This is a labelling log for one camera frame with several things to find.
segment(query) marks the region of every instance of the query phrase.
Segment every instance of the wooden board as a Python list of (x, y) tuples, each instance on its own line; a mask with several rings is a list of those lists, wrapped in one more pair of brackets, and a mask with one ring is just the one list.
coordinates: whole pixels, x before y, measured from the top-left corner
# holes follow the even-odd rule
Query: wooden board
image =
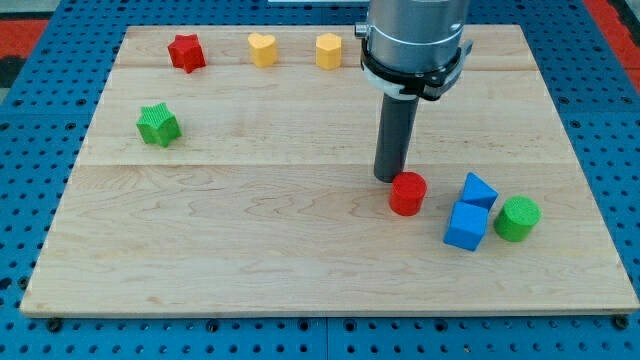
[[(250, 32), (280, 62), (249, 62)], [(344, 38), (344, 66), (314, 39)], [(197, 33), (209, 63), (169, 64)], [(49, 317), (484, 316), (624, 313), (638, 300), (517, 26), (468, 26), (456, 87), (421, 103), (408, 169), (430, 190), (395, 215), (372, 176), (381, 93), (351, 27), (132, 27), (42, 249), (22, 310)], [(145, 145), (141, 106), (184, 136)], [(442, 243), (467, 172), (543, 220), (520, 244)]]

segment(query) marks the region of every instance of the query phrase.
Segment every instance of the blue cube block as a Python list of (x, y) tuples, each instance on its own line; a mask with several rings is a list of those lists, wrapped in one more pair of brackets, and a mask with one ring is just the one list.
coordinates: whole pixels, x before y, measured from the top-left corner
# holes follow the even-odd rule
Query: blue cube block
[(467, 204), (491, 210), (491, 207), (497, 198), (498, 192), (489, 186), (478, 175), (471, 172), (467, 174), (467, 179), (464, 182), (460, 200)]
[(456, 201), (453, 205), (449, 228), (444, 243), (469, 251), (475, 251), (487, 231), (489, 210)]

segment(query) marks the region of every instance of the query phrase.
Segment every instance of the green cylinder block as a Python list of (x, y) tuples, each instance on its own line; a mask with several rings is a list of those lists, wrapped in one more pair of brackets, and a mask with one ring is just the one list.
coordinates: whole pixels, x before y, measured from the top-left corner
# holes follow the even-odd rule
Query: green cylinder block
[(533, 200), (525, 196), (514, 196), (504, 203), (493, 226), (501, 238), (519, 242), (529, 235), (541, 217), (542, 212)]

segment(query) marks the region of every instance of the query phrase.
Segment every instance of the red star block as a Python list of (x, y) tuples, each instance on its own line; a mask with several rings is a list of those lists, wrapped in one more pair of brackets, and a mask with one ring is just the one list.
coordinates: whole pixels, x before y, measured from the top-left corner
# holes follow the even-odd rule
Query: red star block
[(196, 34), (176, 35), (175, 41), (169, 45), (169, 55), (173, 66), (183, 68), (187, 74), (207, 65)]

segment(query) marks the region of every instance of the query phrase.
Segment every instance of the plastic block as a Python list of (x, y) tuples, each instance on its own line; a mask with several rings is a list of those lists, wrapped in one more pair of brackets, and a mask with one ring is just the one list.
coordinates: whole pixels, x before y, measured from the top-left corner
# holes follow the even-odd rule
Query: plastic block
[(456, 201), (451, 211), (444, 243), (475, 251), (486, 233), (488, 218), (487, 209)]
[(248, 41), (251, 60), (257, 67), (268, 67), (278, 61), (278, 46), (275, 36), (252, 33), (249, 35)]
[(542, 212), (533, 200), (525, 196), (514, 196), (504, 203), (493, 225), (501, 238), (519, 242), (529, 235), (541, 217)]
[(187, 74), (206, 66), (198, 35), (176, 35), (169, 45), (169, 56), (174, 67), (183, 68)]
[(427, 194), (427, 182), (414, 172), (402, 172), (393, 179), (389, 206), (402, 216), (417, 214)]
[(316, 65), (325, 70), (333, 70), (342, 63), (342, 38), (326, 33), (316, 38)]
[(467, 204), (483, 207), (491, 210), (493, 203), (498, 198), (498, 192), (489, 186), (478, 175), (470, 172), (462, 188), (460, 200)]
[(146, 144), (167, 147), (171, 140), (182, 135), (175, 115), (169, 111), (165, 103), (142, 107), (142, 116), (136, 126)]

